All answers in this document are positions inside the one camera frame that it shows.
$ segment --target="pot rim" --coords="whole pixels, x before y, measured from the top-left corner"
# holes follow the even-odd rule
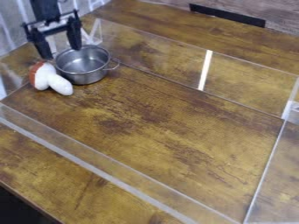
[[[87,71],[87,72],[84,72],[84,73],[68,72],[68,71],[63,70],[63,69],[58,66],[58,58],[62,57],[62,55],[63,55],[64,53],[76,51],[76,50],[74,50],[74,49],[71,49],[71,48],[67,49],[67,50],[64,50],[63,52],[60,52],[60,53],[56,55],[56,57],[55,57],[55,67],[56,67],[62,72],[64,72],[66,74],[76,74],[76,75],[91,74],[91,73],[95,73],[95,72],[99,71],[99,70],[103,71],[103,69],[106,68],[106,66],[108,65],[108,63],[110,63],[110,61],[111,61],[110,52],[108,52],[108,50],[107,50],[106,48],[99,47],[98,45],[83,45],[83,46],[82,46],[82,48],[91,48],[91,47],[95,48],[95,49],[100,49],[100,50],[103,50],[103,51],[106,52],[106,54],[107,54],[107,63],[106,63],[102,67],[99,67],[99,68],[96,68],[96,69],[94,69],[94,70],[90,70],[90,71]]]

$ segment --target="gray object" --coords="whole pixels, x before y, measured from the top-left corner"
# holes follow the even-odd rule
[[[114,67],[108,67],[111,60],[116,63]],[[55,61],[60,76],[76,85],[100,81],[108,70],[115,70],[120,64],[118,59],[111,59],[108,51],[96,45],[84,45],[79,51],[66,50]]]

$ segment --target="pot handle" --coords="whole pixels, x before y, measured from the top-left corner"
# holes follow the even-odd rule
[[[103,69],[104,71],[110,71],[110,70],[118,69],[118,67],[120,65],[120,60],[119,59],[112,59],[112,61],[116,63],[116,65],[114,67],[104,68]]]

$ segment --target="white plush toy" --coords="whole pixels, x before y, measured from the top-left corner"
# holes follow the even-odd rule
[[[55,67],[48,62],[38,62],[30,71],[30,81],[39,90],[51,87],[62,95],[72,95],[71,83],[56,74]]]

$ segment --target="stainless steel pot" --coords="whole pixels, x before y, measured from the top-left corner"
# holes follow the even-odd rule
[[[108,67],[111,61],[116,63],[114,67]],[[108,70],[115,70],[120,64],[118,59],[110,58],[108,51],[96,45],[84,45],[79,51],[66,50],[55,62],[60,76],[76,85],[100,81]]]

